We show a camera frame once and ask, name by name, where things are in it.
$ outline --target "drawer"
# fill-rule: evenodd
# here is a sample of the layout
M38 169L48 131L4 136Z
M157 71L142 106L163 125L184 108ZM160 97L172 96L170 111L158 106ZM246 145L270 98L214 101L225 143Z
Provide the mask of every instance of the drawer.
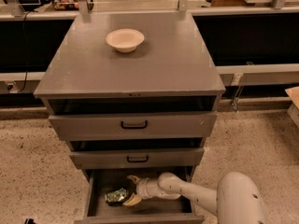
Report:
M140 114L211 111L217 100L216 95L160 96L159 92L157 95L142 97L132 93L126 98L49 99L49 105L55 115Z
M66 142L72 151L112 151L163 148L196 148L203 146L203 138L163 138L163 139L125 139L90 140Z
M190 201L184 197L172 201L153 198L132 207L111 206L105 202L105 193L108 191L119 188L135 191L134 184L127 179L128 175L157 178L162 172L174 173L184 180L189 178L184 167L92 171L83 219L76 220L75 224L202 223L204 218L194 214Z
M169 148L72 152L70 158L78 169L88 170L194 166L203 154L203 148Z
M208 137L216 112L50 116L61 140Z

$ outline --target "gray drawer cabinet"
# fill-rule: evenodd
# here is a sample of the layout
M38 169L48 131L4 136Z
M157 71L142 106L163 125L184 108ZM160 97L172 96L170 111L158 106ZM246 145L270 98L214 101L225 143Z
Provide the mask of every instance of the gray drawer cabinet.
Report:
M146 37L128 54L105 42L124 24ZM202 159L224 86L192 15L96 13L89 23L76 17L74 25L35 96L90 184L84 215L75 223L202 223L183 197L132 208L104 199L113 189L134 191L128 175L172 172L191 181Z

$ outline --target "terrazzo floor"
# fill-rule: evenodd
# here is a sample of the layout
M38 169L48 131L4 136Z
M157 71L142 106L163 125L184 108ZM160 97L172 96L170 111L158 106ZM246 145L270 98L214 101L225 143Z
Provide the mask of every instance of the terrazzo floor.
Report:
M299 223L299 129L290 102L221 102L193 183L215 189L229 171L250 176L267 207L269 224ZM0 222L68 224L82 219L88 182L68 158L43 107L0 109ZM217 219L201 208L205 224Z

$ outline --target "cabinet top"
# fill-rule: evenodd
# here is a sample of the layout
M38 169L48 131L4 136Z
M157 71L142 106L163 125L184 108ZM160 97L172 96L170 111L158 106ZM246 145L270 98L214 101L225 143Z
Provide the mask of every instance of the cabinet top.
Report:
M117 29L144 42L119 53L106 42ZM220 94L221 78L192 14L155 12L77 16L35 91L36 97L88 98Z

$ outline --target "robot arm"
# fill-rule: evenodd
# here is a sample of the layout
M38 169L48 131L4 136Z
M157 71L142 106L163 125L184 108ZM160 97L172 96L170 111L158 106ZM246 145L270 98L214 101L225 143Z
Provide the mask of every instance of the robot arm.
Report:
M180 195L206 209L220 224L266 224L263 200L253 181L246 175L231 172L216 190L185 182L174 174L163 173L158 179L128 176L136 184L136 195L124 203L131 206L142 200L159 197L176 199Z

